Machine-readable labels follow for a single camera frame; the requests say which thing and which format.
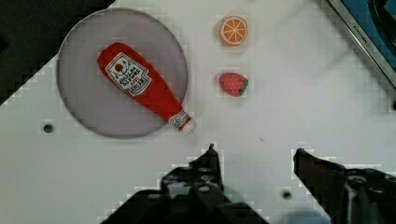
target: toy strawberry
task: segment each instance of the toy strawberry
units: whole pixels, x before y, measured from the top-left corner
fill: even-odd
[[[221,88],[233,97],[244,94],[248,87],[248,80],[236,73],[226,73],[219,78]]]

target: plate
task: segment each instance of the plate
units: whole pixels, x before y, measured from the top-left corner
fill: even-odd
[[[130,8],[98,11],[70,31],[58,54],[61,97],[75,119],[95,133],[117,138],[153,133],[166,122],[120,91],[97,65],[101,51],[115,42],[139,52],[183,101],[188,69],[181,46],[159,21]]]

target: red ketchup bottle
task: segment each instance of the red ketchup bottle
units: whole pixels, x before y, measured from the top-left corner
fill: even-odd
[[[182,133],[191,133],[194,120],[184,111],[160,74],[127,45],[115,43],[97,59],[103,74],[120,90]]]

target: white surface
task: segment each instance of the white surface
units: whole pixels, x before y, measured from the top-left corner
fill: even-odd
[[[192,134],[169,125],[137,140],[89,133],[62,105],[54,60],[0,107],[0,223],[98,223],[130,195],[155,188],[174,166],[217,143],[224,183],[270,223],[318,208],[293,178],[293,149],[342,164],[396,171],[391,96],[316,0],[121,1],[156,16],[186,50],[183,103]],[[246,44],[223,47],[216,23],[245,16]],[[249,79],[245,97],[226,97],[223,72]],[[44,134],[46,122],[53,134]],[[280,197],[289,189],[291,201]]]

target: toy orange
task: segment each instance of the toy orange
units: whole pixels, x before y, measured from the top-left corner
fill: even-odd
[[[242,44],[247,35],[248,24],[238,16],[225,18],[219,28],[219,37],[228,46],[234,47]]]

